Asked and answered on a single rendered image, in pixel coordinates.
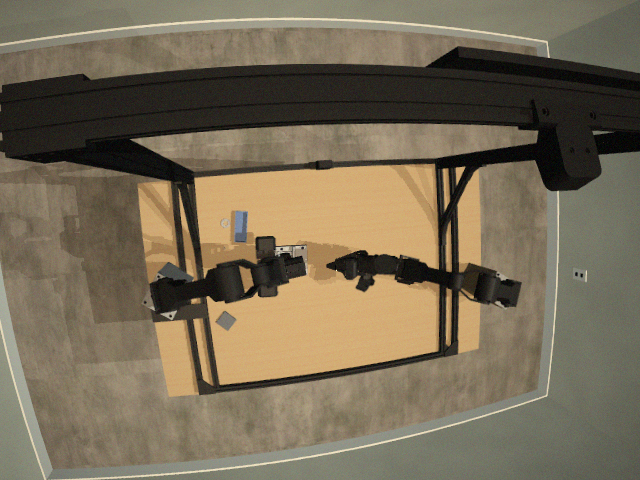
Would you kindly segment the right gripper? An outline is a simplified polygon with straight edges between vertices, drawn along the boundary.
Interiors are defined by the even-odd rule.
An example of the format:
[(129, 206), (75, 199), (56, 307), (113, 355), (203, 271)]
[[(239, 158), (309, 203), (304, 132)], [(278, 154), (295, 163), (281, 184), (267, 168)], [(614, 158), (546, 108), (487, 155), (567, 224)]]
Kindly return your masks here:
[[(257, 264), (261, 263), (261, 260), (264, 257), (274, 256), (276, 249), (276, 238), (274, 236), (260, 236), (255, 238), (255, 249), (256, 249), (256, 259)], [(260, 257), (261, 256), (261, 257)], [(278, 295), (278, 287), (267, 288), (261, 287), (258, 290), (258, 296), (261, 298), (265, 297), (276, 297)]]

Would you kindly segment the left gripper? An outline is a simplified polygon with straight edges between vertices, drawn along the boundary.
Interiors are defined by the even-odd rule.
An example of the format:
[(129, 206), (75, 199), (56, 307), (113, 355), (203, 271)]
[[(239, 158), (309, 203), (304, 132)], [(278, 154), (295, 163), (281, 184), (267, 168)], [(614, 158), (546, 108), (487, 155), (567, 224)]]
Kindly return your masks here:
[[(362, 254), (358, 254), (362, 253)], [(365, 254), (367, 256), (365, 256)], [(374, 261), (378, 257), (378, 254), (368, 255), (366, 250), (359, 250), (351, 254), (342, 256), (335, 259), (334, 262), (326, 264), (326, 267), (338, 272), (341, 272), (346, 280), (353, 280), (358, 276), (357, 260), (359, 271), (372, 273), (372, 275), (379, 274), (374, 267)]]

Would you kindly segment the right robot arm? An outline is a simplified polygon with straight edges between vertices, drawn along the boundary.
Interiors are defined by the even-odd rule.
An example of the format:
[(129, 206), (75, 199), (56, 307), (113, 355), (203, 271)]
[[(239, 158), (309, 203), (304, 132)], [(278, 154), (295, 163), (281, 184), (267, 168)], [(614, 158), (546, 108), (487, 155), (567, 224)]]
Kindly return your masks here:
[[(265, 266), (262, 263), (271, 266)], [(289, 283), (289, 279), (307, 275), (303, 257), (293, 258), (288, 252), (280, 253), (280, 256), (265, 257), (259, 264), (239, 259), (219, 263), (216, 266), (217, 268), (207, 271), (205, 279), (187, 283), (185, 279), (173, 280), (173, 278), (164, 277), (158, 279), (158, 282), (150, 283), (151, 298), (156, 315), (180, 310), (180, 307), (190, 304), (191, 299), (206, 296), (215, 302), (224, 301), (225, 304), (241, 301), (252, 298), (261, 287), (269, 285), (269, 281), (272, 281), (270, 282), (271, 286), (269, 285), (267, 288), (272, 288)], [(239, 266), (246, 269), (251, 268), (254, 286), (250, 287), (246, 293)], [(182, 286), (178, 286), (181, 284)], [(164, 310), (167, 311), (162, 312)]]

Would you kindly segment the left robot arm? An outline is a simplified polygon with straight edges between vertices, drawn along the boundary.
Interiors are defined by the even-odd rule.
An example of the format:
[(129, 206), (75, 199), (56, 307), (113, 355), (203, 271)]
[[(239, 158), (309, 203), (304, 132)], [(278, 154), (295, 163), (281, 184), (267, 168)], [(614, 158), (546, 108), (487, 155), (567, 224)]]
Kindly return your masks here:
[[(410, 259), (404, 259), (403, 257), (410, 258)], [(461, 273), (461, 272), (452, 271), (452, 270), (451, 272), (448, 272), (448, 271), (438, 270), (434, 268), (429, 268), (426, 263), (420, 262), (419, 260), (420, 259), (401, 255), (401, 254), (399, 258), (396, 256), (390, 256), (387, 254), (381, 254), (375, 259), (374, 267), (375, 267), (375, 270), (380, 274), (386, 274), (386, 273), (389, 274), (392, 271), (393, 272), (392, 274), (395, 275), (394, 280), (397, 280), (398, 283), (410, 285), (410, 284), (414, 284), (414, 282), (422, 283), (424, 281), (428, 281), (428, 282), (440, 284), (443, 286), (447, 286), (448, 287), (447, 289), (460, 291), (468, 300), (473, 302), (489, 305), (490, 303), (495, 303), (499, 301), (501, 302), (502, 305), (504, 305), (507, 308), (517, 306), (522, 282), (506, 279), (508, 281), (500, 280), (500, 285), (499, 285), (500, 277), (496, 277), (495, 273), (486, 272), (482, 270), (470, 271), (467, 274), (481, 271), (478, 276), (477, 285), (476, 285), (476, 289), (473, 297), (474, 299), (477, 299), (477, 300), (474, 300), (472, 298), (469, 298), (461, 290), (463, 281), (464, 281), (464, 275), (467, 275), (466, 273)], [(398, 265), (399, 267), (397, 271)], [(425, 266), (427, 268), (425, 268)], [(393, 269), (396, 269), (396, 271), (394, 271)], [(371, 279), (371, 277), (374, 275), (372, 275), (372, 273), (359, 271), (358, 276), (360, 276), (360, 278), (359, 278), (358, 284), (356, 285), (356, 289), (362, 292), (366, 292), (368, 289), (367, 290), (365, 289), (367, 288), (369, 279)], [(403, 280), (398, 279), (398, 277)], [(420, 279), (424, 279), (424, 280), (420, 280)], [(372, 282), (375, 283), (375, 280), (371, 279), (371, 283), (369, 283), (370, 286), (374, 285), (374, 283)], [(517, 284), (514, 284), (513, 282), (516, 282)], [(508, 286), (503, 286), (503, 285), (508, 285)], [(497, 298), (497, 297), (500, 297), (500, 298)], [(506, 298), (501, 298), (501, 297), (506, 297)]]

